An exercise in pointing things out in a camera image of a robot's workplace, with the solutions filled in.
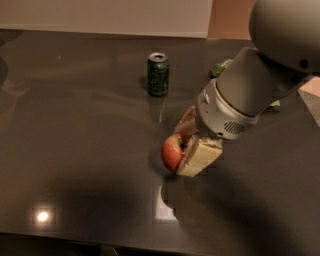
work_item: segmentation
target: dark table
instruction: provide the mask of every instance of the dark table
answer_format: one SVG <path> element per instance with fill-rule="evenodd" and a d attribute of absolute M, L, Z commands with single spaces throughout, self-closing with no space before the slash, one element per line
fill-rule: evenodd
<path fill-rule="evenodd" d="M 320 254 L 320 128 L 298 94 L 225 142 L 199 176 L 162 165 L 161 144 L 210 68 L 249 41 L 0 35 L 0 232 L 217 256 Z M 154 51 L 171 65 L 162 98 L 145 89 Z"/>

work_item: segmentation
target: green object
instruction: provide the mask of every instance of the green object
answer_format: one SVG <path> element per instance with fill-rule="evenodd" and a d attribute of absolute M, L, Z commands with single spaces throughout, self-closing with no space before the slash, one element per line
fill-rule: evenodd
<path fill-rule="evenodd" d="M 278 112 L 280 111 L 280 101 L 276 100 L 275 102 L 271 103 L 266 109 L 265 112 Z"/>
<path fill-rule="evenodd" d="M 150 54 L 148 60 L 148 93 L 152 96 L 163 96 L 168 92 L 169 61 L 164 53 Z"/>
<path fill-rule="evenodd" d="M 232 63 L 232 59 L 226 59 L 223 62 L 217 63 L 213 66 L 211 69 L 211 73 L 214 77 L 218 78 L 222 72 L 229 67 L 229 65 Z"/>

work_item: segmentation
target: apple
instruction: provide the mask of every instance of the apple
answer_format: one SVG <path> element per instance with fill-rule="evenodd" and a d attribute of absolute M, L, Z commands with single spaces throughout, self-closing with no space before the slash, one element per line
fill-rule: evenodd
<path fill-rule="evenodd" d="M 178 170 L 190 137 L 189 135 L 176 133 L 168 137 L 162 144 L 162 162 L 170 171 L 176 172 Z"/>

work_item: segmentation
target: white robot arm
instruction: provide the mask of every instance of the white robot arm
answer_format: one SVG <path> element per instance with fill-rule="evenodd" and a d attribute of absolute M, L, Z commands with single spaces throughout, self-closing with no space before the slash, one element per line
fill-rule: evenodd
<path fill-rule="evenodd" d="M 320 74 L 320 1 L 258 0 L 244 48 L 198 96 L 201 134 L 235 140 L 277 99 Z"/>

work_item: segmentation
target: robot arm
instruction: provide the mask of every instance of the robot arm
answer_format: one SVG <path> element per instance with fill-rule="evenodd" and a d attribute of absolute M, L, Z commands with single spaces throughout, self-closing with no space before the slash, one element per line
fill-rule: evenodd
<path fill-rule="evenodd" d="M 178 174 L 195 176 L 221 155 L 223 140 L 240 138 L 272 102 L 320 74 L 319 7 L 318 0 L 257 0 L 249 24 L 256 48 L 242 49 L 175 129 L 194 134 Z"/>

